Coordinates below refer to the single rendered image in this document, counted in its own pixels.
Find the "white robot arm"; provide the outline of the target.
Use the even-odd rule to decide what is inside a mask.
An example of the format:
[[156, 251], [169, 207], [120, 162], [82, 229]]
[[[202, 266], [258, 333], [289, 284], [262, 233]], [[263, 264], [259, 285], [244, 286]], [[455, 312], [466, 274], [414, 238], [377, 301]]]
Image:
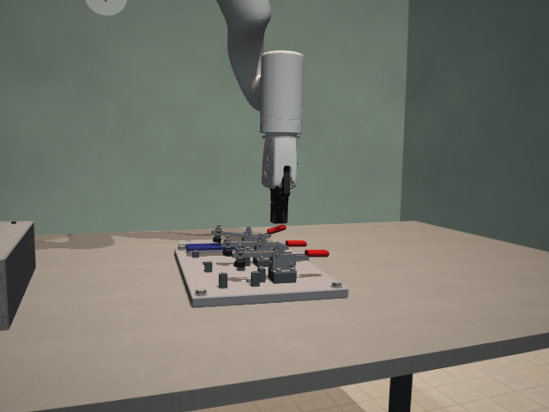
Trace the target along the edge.
[[232, 70], [245, 98], [260, 112], [265, 136], [302, 134], [304, 56], [295, 51], [265, 52], [271, 18], [268, 0], [216, 0], [227, 24]]

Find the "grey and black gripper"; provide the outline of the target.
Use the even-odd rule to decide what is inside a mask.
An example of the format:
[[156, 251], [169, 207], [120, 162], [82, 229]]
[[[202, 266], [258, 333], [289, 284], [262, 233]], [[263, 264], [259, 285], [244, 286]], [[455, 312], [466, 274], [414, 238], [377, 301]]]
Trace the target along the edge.
[[274, 224], [287, 223], [290, 189], [296, 186], [297, 181], [296, 139], [299, 139], [299, 136], [262, 136], [262, 138], [265, 138], [262, 185], [270, 189], [270, 221]]

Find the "blue plate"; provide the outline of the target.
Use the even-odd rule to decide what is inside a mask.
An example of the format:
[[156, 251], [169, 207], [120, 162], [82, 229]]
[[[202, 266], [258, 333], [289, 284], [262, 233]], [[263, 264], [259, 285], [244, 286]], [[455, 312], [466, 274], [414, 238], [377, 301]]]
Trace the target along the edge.
[[[223, 253], [224, 247], [220, 247], [220, 243], [206, 243], [206, 244], [186, 244], [186, 250], [188, 254], [192, 254], [192, 251], [198, 250], [201, 253]], [[232, 252], [235, 252], [235, 247], [231, 248]]]

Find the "grey toggle clamp with red handle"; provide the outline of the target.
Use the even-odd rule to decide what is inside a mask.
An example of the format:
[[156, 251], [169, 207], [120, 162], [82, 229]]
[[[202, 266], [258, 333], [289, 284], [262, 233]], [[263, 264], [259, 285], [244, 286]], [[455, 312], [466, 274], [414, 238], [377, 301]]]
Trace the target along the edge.
[[243, 268], [244, 258], [269, 257], [268, 278], [274, 283], [291, 283], [297, 281], [296, 261], [309, 261], [312, 257], [328, 257], [326, 250], [305, 250], [305, 254], [293, 254], [292, 251], [285, 251], [281, 243], [276, 241], [274, 248], [270, 251], [244, 251], [241, 244], [238, 244], [235, 252], [232, 252], [234, 267]]

